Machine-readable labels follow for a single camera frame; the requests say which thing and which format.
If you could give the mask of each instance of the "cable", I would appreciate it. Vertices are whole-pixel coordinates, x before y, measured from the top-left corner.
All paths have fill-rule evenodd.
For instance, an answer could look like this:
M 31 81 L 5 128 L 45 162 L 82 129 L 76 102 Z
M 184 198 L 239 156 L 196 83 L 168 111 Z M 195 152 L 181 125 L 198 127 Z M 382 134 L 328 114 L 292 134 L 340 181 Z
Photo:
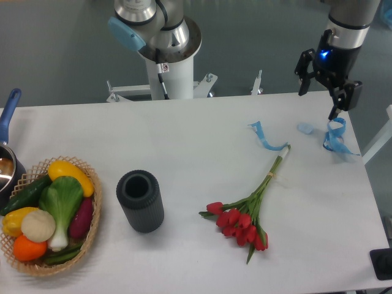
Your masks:
M 392 289 L 392 287 L 386 288 L 384 291 L 381 291 L 379 294 L 385 294 L 386 292 L 389 292 Z
M 158 48 L 155 49 L 155 63 L 156 63 L 156 64 L 159 64 L 159 61 L 158 61 L 159 52 L 160 52 L 160 50 L 159 50 Z M 163 78 L 163 76 L 162 76 L 161 73 L 158 73 L 158 80 L 159 80 L 159 83 L 160 83 L 160 85 L 161 85 L 161 87 L 162 87 L 162 90 L 163 90 L 163 92 L 164 92 L 165 100 L 170 100 L 170 98 L 169 98 L 169 96 L 168 96 L 168 94 L 167 94 L 167 91 L 166 91 L 166 86 L 165 86 L 165 83 L 164 83 L 164 78 Z

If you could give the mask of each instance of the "blue ribbon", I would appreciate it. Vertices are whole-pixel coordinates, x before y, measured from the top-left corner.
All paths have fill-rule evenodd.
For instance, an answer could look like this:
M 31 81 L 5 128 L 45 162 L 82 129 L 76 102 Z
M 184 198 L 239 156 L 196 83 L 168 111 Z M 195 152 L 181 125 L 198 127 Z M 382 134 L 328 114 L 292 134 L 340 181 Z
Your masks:
M 262 124 L 261 124 L 260 121 L 257 121 L 257 122 L 255 122 L 255 123 L 253 123 L 253 124 L 248 124 L 248 126 L 252 126 L 252 127 L 255 127 L 255 128 L 256 128 L 255 132 L 256 132 L 258 138 L 259 138 L 260 141 L 263 143 L 264 147 L 265 147 L 266 149 L 268 149 L 268 150 L 280 151 L 280 150 L 282 150 L 283 148 L 285 148 L 285 147 L 288 145 L 288 142 L 286 142 L 286 143 L 285 143 L 284 145 L 282 145 L 282 146 L 278 146 L 278 147 L 273 147 L 273 146 L 271 146 L 271 145 L 267 142 L 267 139 L 266 139 L 265 136 L 264 136 Z
M 360 155 L 360 154 L 355 154 L 352 153 L 343 142 L 341 142 L 339 139 L 343 140 L 342 135 L 345 132 L 345 124 L 346 121 L 344 118 L 334 118 L 332 121 L 341 124 L 341 127 L 338 127 L 337 129 L 332 129 L 330 122 L 327 125 L 328 132 L 325 133 L 325 139 L 323 143 L 323 147 L 327 149 L 328 151 L 334 151 L 338 153 L 347 153 L 347 154 L 352 154 L 352 155 Z

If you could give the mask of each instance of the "red tulip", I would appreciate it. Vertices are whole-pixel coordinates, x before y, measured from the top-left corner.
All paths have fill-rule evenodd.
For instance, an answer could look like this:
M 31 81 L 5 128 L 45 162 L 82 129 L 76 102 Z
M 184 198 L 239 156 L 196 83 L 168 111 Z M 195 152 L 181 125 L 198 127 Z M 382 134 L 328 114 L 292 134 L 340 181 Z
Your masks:
M 239 237 L 243 234 L 243 230 L 240 228 L 234 228 L 234 230 L 232 230 L 232 236 L 233 237 Z
M 237 244 L 238 246 L 244 246 L 246 244 L 246 236 L 245 235 L 240 235 L 237 237 Z
M 238 209 L 233 208 L 229 212 L 229 217 L 228 217 L 228 224 L 229 225 L 235 225 L 238 222 L 239 217 L 241 216 L 241 213 L 238 211 Z
M 230 227 L 230 234 L 232 237 L 235 237 L 238 228 Z
M 239 217 L 238 227 L 239 228 L 248 228 L 252 223 L 252 218 L 248 213 L 244 213 Z
M 222 231 L 223 235 L 225 235 L 225 237 L 231 237 L 232 236 L 232 229 L 233 229 L 233 227 L 228 225 L 227 227 L 225 227 L 223 229 L 223 231 Z
M 222 202 L 210 203 L 209 205 L 207 205 L 207 211 L 209 213 L 220 215 L 223 213 L 222 206 L 223 206 Z
M 216 220 L 216 225 L 220 228 L 224 228 L 228 225 L 228 212 L 224 211 Z
M 256 238 L 256 227 L 254 225 L 250 225 L 248 226 L 248 228 L 246 228 L 244 230 L 244 235 L 246 236 L 246 241 L 249 243 L 252 243 L 254 241 L 254 239 Z
M 258 250 L 258 251 L 260 251 L 260 250 L 264 251 L 266 249 L 261 237 L 258 234 L 256 234 L 256 236 L 255 236 L 255 239 L 253 241 L 253 245 L 255 246 L 256 250 Z

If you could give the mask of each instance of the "wicker basket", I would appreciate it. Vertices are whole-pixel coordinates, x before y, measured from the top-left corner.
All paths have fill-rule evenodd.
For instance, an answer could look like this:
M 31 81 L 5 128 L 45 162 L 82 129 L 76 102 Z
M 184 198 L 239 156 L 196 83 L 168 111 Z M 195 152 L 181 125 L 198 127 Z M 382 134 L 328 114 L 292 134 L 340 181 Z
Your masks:
M 65 160 L 71 162 L 72 164 L 76 165 L 78 168 L 83 170 L 83 172 L 91 178 L 92 183 L 94 184 L 94 195 L 93 197 L 93 208 L 94 212 L 92 215 L 92 222 L 90 226 L 90 230 L 84 240 L 84 243 L 80 249 L 80 252 L 77 256 L 75 256 L 72 260 L 65 262 L 61 265 L 53 265 L 48 266 L 39 262 L 19 262 L 13 256 L 13 242 L 15 241 L 14 237 L 7 236 L 3 233 L 0 235 L 0 249 L 4 252 L 5 257 L 7 258 L 7 262 L 11 264 L 11 266 L 22 273 L 29 274 L 31 276 L 51 276 L 53 274 L 60 273 L 61 271 L 67 270 L 72 267 L 74 264 L 79 262 L 82 256 L 89 250 L 91 247 L 92 241 L 97 233 L 98 223 L 99 223 L 99 216 L 100 210 L 102 207 L 102 189 L 100 186 L 100 181 L 95 173 L 95 170 L 90 167 L 86 162 L 83 162 L 76 157 L 63 157 L 60 156 L 58 158 L 46 159 L 43 162 L 39 162 L 38 165 L 34 165 L 32 169 L 28 170 L 26 174 L 22 176 L 22 179 L 18 181 L 18 184 L 15 186 L 12 196 L 14 196 L 19 190 L 22 190 L 25 185 L 31 183 L 35 179 L 45 175 L 47 173 L 49 165 L 54 162 L 55 160 Z M 70 244 L 76 243 L 75 240 L 70 239 Z

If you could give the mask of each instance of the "yellow bell pepper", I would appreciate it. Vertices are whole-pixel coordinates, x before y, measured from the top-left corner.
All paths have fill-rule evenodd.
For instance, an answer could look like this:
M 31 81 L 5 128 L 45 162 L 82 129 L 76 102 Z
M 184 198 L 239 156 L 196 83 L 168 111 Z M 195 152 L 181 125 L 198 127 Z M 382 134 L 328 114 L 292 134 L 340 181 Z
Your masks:
M 6 216 L 4 216 L 2 219 L 2 231 L 4 234 L 12 237 L 18 237 L 22 235 L 20 227 L 22 226 L 23 218 L 35 210 L 38 210 L 38 208 L 24 207 L 7 213 Z

